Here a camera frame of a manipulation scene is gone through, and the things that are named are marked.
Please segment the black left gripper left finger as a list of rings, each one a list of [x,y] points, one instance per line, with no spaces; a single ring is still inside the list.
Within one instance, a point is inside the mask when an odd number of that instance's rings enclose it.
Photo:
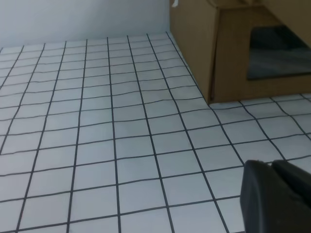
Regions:
[[[240,204],[247,233],[309,233],[311,206],[274,171],[272,164],[248,160]]]

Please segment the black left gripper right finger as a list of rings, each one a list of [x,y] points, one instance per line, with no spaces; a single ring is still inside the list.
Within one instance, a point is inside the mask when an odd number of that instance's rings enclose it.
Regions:
[[[281,160],[273,161],[272,168],[291,188],[291,190],[298,194],[308,206],[311,205],[310,173],[287,161]]]

